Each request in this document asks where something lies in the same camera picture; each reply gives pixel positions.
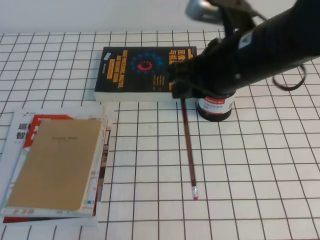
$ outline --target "white grid surface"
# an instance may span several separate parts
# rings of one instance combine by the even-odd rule
[[[196,46],[223,32],[0,34],[0,153],[13,112],[100,104],[103,47]],[[224,122],[187,101],[199,200],[193,201],[179,102],[119,103],[98,227],[0,224],[0,240],[288,240],[320,234],[320,60],[284,92],[237,91]],[[295,85],[299,69],[277,75]]]

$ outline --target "brown notebook cover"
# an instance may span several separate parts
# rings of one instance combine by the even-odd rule
[[[101,127],[99,120],[43,120],[7,206],[80,209]]]

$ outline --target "pencil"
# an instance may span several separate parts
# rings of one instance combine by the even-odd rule
[[[191,186],[192,186],[192,197],[193,197],[193,200],[198,200],[198,189],[197,189],[197,181],[196,181],[196,174],[195,174],[195,164],[194,164],[194,158],[192,155],[190,131],[189,131],[189,124],[188,124],[187,109],[186,109],[186,100],[184,98],[181,99],[181,109],[182,109],[182,115],[183,115],[183,126],[184,126],[184,133],[185,133],[186,151],[187,151],[188,162],[189,162],[190,179],[191,179]]]

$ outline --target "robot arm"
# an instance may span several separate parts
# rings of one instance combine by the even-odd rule
[[[214,39],[199,56],[169,66],[174,98],[228,97],[239,88],[320,56],[319,0],[297,0],[292,8],[258,26],[251,20],[257,13],[250,7],[246,6],[244,12],[240,7],[235,10],[225,3],[217,4],[236,2],[234,6],[241,1],[211,2],[218,7],[213,17],[205,19],[214,23],[222,21],[226,37],[222,41]],[[203,19],[201,16],[194,14],[193,18]]]

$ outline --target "white wall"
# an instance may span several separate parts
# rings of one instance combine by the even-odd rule
[[[267,17],[295,0],[248,0]],[[185,15],[188,0],[0,0],[0,33],[217,29]]]

